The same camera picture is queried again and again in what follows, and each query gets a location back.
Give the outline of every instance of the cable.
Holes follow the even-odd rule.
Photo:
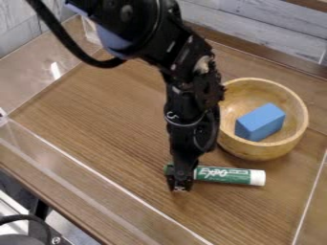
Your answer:
[[[56,38],[63,43],[63,45],[67,47],[67,49],[71,51],[71,53],[88,65],[92,65],[99,68],[115,68],[120,64],[123,64],[127,60],[123,60],[118,57],[110,59],[110,60],[96,60],[90,55],[86,54],[86,52],[82,50],[82,48],[78,46],[76,42],[74,41],[72,37],[67,33],[67,30],[64,29],[63,25],[60,24],[59,20],[56,19],[52,11],[46,6],[44,2],[42,0],[26,0],[43,21],[46,22],[48,28],[54,32]]]
[[[7,217],[0,217],[0,226],[8,224],[8,223],[14,223],[16,221],[20,220],[31,220],[35,221],[38,223],[40,223],[44,227],[44,231],[46,231],[46,245],[51,245],[51,230],[50,227],[47,226],[46,222],[36,216],[32,215],[12,215],[12,216],[7,216]]]

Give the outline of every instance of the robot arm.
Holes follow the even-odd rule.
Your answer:
[[[27,2],[43,17],[40,0]],[[167,182],[171,190],[191,190],[198,159],[215,149],[220,128],[223,86],[212,47],[184,25],[175,0],[67,0],[66,4],[96,23],[104,48],[116,57],[108,68],[139,57],[160,69],[174,158]]]

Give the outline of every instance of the blue block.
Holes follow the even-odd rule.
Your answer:
[[[286,114],[274,103],[267,103],[236,121],[235,135],[259,142],[283,128]]]

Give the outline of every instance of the metal bracket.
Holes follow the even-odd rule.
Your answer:
[[[8,122],[7,120],[7,113],[0,107],[0,127],[4,126],[4,124]]]

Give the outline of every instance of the screw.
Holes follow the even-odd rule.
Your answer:
[[[58,245],[58,244],[60,244],[60,242],[62,242],[62,238],[60,237],[54,237],[52,244]]]
[[[175,71],[178,69],[176,64],[171,65],[171,68],[170,69],[171,69],[171,71]]]

